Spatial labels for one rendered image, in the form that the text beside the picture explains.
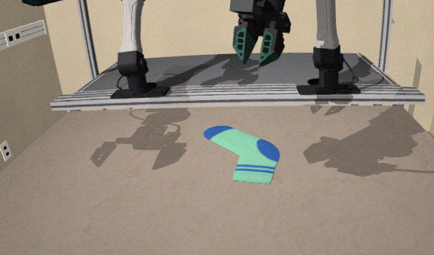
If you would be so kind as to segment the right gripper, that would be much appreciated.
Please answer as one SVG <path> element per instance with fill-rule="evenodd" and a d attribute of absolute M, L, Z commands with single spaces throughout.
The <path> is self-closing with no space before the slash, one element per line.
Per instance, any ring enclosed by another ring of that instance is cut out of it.
<path fill-rule="evenodd" d="M 36 5 L 42 6 L 42 5 L 54 3 L 57 1 L 62 1 L 62 0 L 22 0 L 22 3 L 29 4 L 32 6 L 36 6 Z"/>

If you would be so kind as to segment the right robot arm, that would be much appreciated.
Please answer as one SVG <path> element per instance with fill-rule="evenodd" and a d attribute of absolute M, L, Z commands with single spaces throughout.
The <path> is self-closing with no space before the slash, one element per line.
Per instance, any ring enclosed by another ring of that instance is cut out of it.
<path fill-rule="evenodd" d="M 145 74 L 148 72 L 148 67 L 141 45 L 141 15 L 145 0 L 121 1 L 124 23 L 117 68 L 122 77 L 127 76 L 129 89 L 117 90 L 110 98 L 135 99 L 165 96 L 170 90 L 169 86 L 149 87 L 146 82 Z"/>

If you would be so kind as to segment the grey metal crossbar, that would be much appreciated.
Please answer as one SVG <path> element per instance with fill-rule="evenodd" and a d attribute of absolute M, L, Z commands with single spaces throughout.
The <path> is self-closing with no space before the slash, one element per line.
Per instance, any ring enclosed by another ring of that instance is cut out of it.
<path fill-rule="evenodd" d="M 50 103 L 52 110 L 89 110 L 131 107 L 182 107 L 215 105 L 424 105 L 426 96 L 416 87 L 360 89 L 359 94 L 300 95 L 297 89 L 168 91 L 165 96 L 111 99 L 112 94 L 62 94 Z"/>

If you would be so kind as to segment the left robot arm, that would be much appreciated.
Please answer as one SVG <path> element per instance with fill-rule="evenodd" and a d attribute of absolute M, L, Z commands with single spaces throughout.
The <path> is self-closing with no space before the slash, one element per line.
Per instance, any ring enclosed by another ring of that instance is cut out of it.
<path fill-rule="evenodd" d="M 265 8 L 265 9 L 262 9 Z M 268 0 L 231 0 L 230 11 L 261 16 L 276 11 Z M 300 95 L 359 94 L 353 84 L 339 85 L 338 73 L 343 69 L 343 54 L 336 29 L 335 0 L 316 0 L 317 38 L 313 47 L 314 65 L 319 70 L 318 85 L 298 85 Z M 328 68 L 329 67 L 329 68 Z"/>

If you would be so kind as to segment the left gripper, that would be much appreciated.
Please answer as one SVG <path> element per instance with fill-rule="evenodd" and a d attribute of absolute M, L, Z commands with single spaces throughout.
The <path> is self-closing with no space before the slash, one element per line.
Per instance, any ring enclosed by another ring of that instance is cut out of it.
<path fill-rule="evenodd" d="M 234 27 L 232 47 L 244 64 L 248 61 L 258 36 L 263 36 L 258 62 L 261 67 L 278 60 L 285 47 L 282 33 L 289 33 L 291 30 L 289 17 L 283 12 L 285 2 L 268 1 L 276 11 L 262 11 L 261 16 L 238 14 L 238 26 Z"/>

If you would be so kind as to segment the green and blue striped sock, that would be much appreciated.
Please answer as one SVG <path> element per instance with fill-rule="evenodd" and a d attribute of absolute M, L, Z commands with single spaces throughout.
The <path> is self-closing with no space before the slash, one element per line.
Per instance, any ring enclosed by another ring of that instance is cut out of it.
<path fill-rule="evenodd" d="M 239 156 L 233 181 L 270 184 L 280 156 L 272 143 L 229 126 L 210 127 L 204 137 Z"/>

